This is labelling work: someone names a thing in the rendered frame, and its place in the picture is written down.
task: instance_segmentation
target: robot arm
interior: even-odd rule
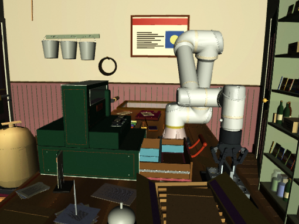
[[[211,148],[215,162],[221,167],[226,156],[233,157],[233,164],[242,163],[244,157],[236,159],[240,150],[246,156],[247,149],[240,146],[245,87],[227,85],[210,88],[213,64],[223,52],[223,37],[219,31],[189,30],[181,34],[175,44],[180,88],[176,92],[176,103],[166,106],[163,138],[186,138],[184,125],[206,124],[212,118],[212,107],[222,107],[219,145]],[[195,68],[193,53],[198,63]],[[217,159],[216,151],[221,151]]]

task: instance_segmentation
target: poster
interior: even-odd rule
[[[174,43],[189,16],[131,16],[131,57],[175,57]]]

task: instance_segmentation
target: red tube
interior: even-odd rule
[[[201,153],[202,150],[207,146],[205,138],[202,136],[202,134],[199,134],[198,135],[198,140],[196,141],[196,143],[193,146],[189,147],[189,149],[196,146],[200,141],[202,142],[202,148],[197,153],[195,153],[194,155],[191,155],[191,158],[197,157],[199,155],[199,153]]]

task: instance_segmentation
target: wainscoting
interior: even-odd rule
[[[18,126],[28,128],[36,135],[36,130],[61,118],[62,101],[60,85],[65,83],[11,82],[13,118],[21,120]],[[116,109],[125,100],[134,101],[176,101],[178,84],[138,84],[109,83],[111,97],[119,96],[119,101],[111,104]],[[246,86],[246,102],[242,133],[242,147],[253,151],[256,132],[259,86]],[[221,108],[213,108],[213,116],[207,126],[219,139]]]

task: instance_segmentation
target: hanging bucket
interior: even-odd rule
[[[77,38],[76,41],[61,41],[60,44],[63,59],[76,59]]]
[[[79,42],[81,60],[94,60],[96,53],[96,39],[94,42]]]
[[[59,41],[58,40],[42,40],[43,54],[45,58],[58,58]]]

